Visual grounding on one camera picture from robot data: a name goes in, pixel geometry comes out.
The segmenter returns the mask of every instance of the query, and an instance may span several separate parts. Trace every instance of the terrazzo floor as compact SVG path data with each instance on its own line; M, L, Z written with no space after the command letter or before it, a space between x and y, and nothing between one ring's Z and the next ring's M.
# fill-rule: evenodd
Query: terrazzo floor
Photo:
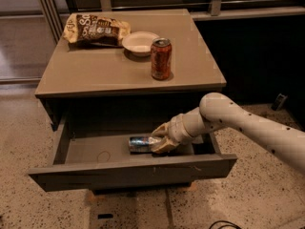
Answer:
M37 24L28 22L30 27ZM43 33L43 21L38 23L43 38L38 38L37 44L27 39L28 44L14 46L20 37L15 31L19 24L10 29L8 21L0 20L0 56L9 59L6 64L0 62L1 76L37 76L51 55L53 45ZM8 36L3 28L12 31L13 38L3 40ZM23 59L13 61L13 53ZM215 133L221 152L238 156L226 178L199 180L191 187L100 196L88 190L44 192L28 176L28 170L47 165L55 133L34 96L35 88L0 86L0 229L208 229L220 219L243 229L305 226L305 176L232 129ZM274 112L268 104L243 107L297 128L285 110Z

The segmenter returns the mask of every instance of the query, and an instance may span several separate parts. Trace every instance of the black cable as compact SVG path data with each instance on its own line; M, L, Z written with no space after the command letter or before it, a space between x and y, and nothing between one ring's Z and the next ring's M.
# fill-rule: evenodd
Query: black cable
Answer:
M241 229L241 227L239 227L238 225L232 223L232 222L229 222L227 220L218 220L216 222L214 222L210 227L209 229L212 229L216 224L218 223L226 223L225 225L221 225L220 227L218 227L218 229L222 229L222 228L225 228L225 227L228 227L228 226L231 226L232 228L234 229Z

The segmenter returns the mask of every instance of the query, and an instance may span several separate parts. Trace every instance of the drawer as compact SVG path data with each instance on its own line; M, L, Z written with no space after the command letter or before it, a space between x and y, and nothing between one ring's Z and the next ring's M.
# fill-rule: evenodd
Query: drawer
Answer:
M221 154L213 134L162 156L129 152L131 136L149 135L198 103L198 97L183 94L71 99L49 165L31 168L29 175L46 192L109 191L226 177L236 155Z

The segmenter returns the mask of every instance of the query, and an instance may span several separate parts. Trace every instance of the bowl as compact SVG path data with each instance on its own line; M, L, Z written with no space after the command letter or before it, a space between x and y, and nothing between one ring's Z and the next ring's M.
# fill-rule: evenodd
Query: bowl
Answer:
M138 31L125 36L122 45L135 56L145 57L151 54L153 40L157 37L157 34L151 32Z

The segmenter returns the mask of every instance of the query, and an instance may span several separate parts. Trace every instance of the brown chip bag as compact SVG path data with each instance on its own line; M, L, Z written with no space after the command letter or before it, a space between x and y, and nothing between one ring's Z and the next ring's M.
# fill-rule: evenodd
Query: brown chip bag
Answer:
M92 14L73 13L65 26L64 38L70 43L88 43L122 47L123 38L131 33L131 25L125 21Z

